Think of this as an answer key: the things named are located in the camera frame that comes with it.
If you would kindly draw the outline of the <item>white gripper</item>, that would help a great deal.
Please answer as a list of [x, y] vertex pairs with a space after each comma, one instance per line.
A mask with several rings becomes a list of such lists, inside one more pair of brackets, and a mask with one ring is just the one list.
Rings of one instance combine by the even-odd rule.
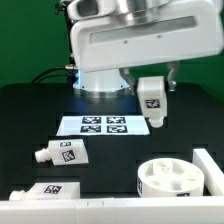
[[180, 60], [224, 49], [222, 0], [73, 0], [72, 52], [84, 72], [120, 69], [135, 94], [130, 67], [168, 63], [170, 92]]

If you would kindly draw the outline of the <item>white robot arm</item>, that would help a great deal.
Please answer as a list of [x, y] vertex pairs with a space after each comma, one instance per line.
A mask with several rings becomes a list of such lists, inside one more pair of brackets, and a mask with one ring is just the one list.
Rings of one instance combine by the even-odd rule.
[[133, 67], [167, 63], [175, 89], [179, 62], [224, 49], [223, 0], [61, 0], [70, 24], [73, 88], [99, 97], [132, 91]]

